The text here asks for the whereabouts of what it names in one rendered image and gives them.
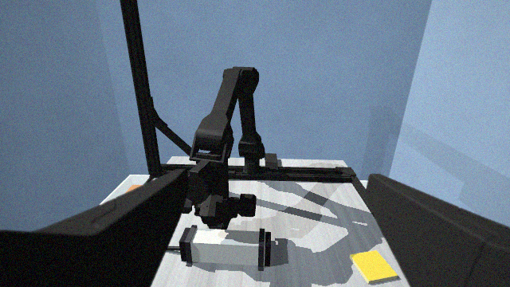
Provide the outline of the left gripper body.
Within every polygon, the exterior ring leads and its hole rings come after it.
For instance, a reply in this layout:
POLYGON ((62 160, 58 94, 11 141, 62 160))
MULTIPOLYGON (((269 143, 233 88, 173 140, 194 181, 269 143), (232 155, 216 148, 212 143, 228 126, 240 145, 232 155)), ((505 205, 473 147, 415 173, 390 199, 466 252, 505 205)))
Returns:
MULTIPOLYGON (((225 189, 229 196, 229 177, 225 182, 219 183, 211 193, 218 193, 219 189, 225 189)), ((241 194, 238 197, 230 197, 229 201, 233 203, 233 213, 237 213, 242 217, 253 217, 256 212, 257 197, 252 194, 241 194)), ((195 213, 199 213, 202 203, 192 202, 186 198, 182 214, 189 214, 192 211, 192 206, 195 208, 195 213)))

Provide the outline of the yellow flat block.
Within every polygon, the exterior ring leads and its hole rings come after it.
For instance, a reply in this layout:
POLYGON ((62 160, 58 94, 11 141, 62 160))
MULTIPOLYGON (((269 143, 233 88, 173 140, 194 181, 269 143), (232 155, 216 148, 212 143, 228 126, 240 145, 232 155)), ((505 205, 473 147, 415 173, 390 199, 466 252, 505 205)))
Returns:
POLYGON ((377 250, 350 254, 350 259, 362 274, 367 284, 387 281, 398 277, 377 250))

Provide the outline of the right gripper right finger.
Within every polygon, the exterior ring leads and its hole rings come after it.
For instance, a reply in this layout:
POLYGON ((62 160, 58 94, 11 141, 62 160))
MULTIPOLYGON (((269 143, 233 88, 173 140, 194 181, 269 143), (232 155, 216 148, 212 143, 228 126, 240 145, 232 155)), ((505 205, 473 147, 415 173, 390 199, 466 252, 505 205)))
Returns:
POLYGON ((381 174, 366 195, 410 287, 510 287, 510 227, 381 174))

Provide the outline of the black plug charger with gold prongs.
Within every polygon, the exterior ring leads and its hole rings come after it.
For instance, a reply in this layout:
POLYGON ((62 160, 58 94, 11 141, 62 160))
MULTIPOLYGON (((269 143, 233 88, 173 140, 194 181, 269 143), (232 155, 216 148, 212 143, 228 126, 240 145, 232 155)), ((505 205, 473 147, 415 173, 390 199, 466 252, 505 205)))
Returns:
POLYGON ((210 229, 215 229, 215 230, 224 230, 224 224, 225 224, 225 220, 222 224, 220 225, 217 225, 217 224, 211 224, 210 226, 210 229))

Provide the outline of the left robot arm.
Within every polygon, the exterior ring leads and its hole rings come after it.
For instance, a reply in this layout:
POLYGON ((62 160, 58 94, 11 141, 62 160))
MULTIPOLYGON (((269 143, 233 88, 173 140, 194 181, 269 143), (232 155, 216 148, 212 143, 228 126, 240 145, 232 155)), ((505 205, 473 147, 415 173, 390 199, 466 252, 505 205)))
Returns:
POLYGON ((189 160, 196 161, 196 166, 189 171, 187 198, 202 203, 199 214, 203 224, 220 225, 233 215, 233 203, 226 190, 211 192, 229 177, 228 159, 234 142, 230 122, 237 98, 242 128, 238 151, 240 157, 245 157, 243 174, 261 173, 260 159, 265 158, 265 148, 256 132, 253 103, 258 82, 259 72, 254 67, 225 69, 213 109, 194 134, 189 160), (199 149, 210 152, 198 152, 199 149))

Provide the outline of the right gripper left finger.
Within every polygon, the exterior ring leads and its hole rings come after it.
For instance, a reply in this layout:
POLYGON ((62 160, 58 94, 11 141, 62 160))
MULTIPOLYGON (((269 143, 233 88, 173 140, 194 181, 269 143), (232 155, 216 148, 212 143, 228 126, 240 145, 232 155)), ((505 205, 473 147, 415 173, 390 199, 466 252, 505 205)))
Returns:
POLYGON ((0 287, 151 287, 188 190, 176 169, 39 230, 0 230, 0 287))

